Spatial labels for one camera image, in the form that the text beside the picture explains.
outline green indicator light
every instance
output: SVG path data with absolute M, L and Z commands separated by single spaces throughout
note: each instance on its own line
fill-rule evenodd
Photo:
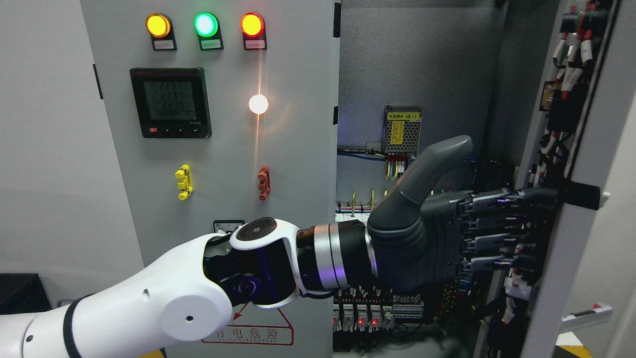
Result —
M 211 13 L 198 13 L 195 16 L 195 30 L 205 38 L 214 36 L 219 31 L 219 21 Z

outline digital power meter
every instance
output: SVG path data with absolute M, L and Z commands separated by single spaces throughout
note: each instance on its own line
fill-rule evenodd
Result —
M 202 68 L 132 68 L 144 138 L 208 138 L 212 134 Z

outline white robotic arm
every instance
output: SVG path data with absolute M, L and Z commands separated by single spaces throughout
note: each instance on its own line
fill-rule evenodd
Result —
M 317 229 L 326 241 L 316 240 L 329 262 L 314 264 L 322 273 L 305 272 L 329 288 L 344 287 L 331 263 L 331 225 L 337 235 L 337 224 L 327 224 Z M 0 357 L 138 357 L 201 340 L 230 323 L 233 306 L 277 308 L 307 292 L 296 255 L 300 233 L 289 222 L 260 218 L 232 235 L 208 234 L 179 245 L 128 280 L 68 306 L 0 315 Z M 360 240 L 366 257 L 372 249 Z

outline robotic arm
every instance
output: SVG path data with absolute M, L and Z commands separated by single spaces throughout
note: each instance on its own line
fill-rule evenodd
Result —
M 427 148 L 366 227 L 353 220 L 300 229 L 260 218 L 232 234 L 179 245 L 128 280 L 69 306 L 0 316 L 0 352 L 7 358 L 137 357 L 221 330 L 232 307 L 246 302 L 277 308 L 299 296 L 318 297 L 310 291 L 374 277 L 396 292 L 413 292 L 462 271 L 508 267 L 512 261 L 504 256 L 479 255 L 528 239 L 531 218 L 515 208 L 550 206 L 556 193 L 460 192 L 425 201 L 439 177 L 471 150 L 468 136 Z

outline silver metal ring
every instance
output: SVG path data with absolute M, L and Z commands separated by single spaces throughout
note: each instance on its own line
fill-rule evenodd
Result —
M 338 280 L 333 271 L 331 258 L 331 242 L 329 240 L 329 224 L 314 227 L 314 250 L 318 276 L 325 289 L 338 287 Z
M 347 275 L 345 274 L 345 263 L 342 259 L 342 250 L 340 249 L 340 233 L 338 231 L 338 223 L 329 224 L 329 240 L 331 240 L 331 259 L 333 260 L 333 272 L 336 275 L 338 287 L 348 287 Z
M 371 243 L 371 236 L 367 228 L 364 228 L 364 240 L 366 241 L 366 252 L 369 255 L 369 261 L 371 262 L 371 273 L 374 277 L 378 276 L 378 264 L 375 262 L 375 251 L 373 251 L 373 244 Z

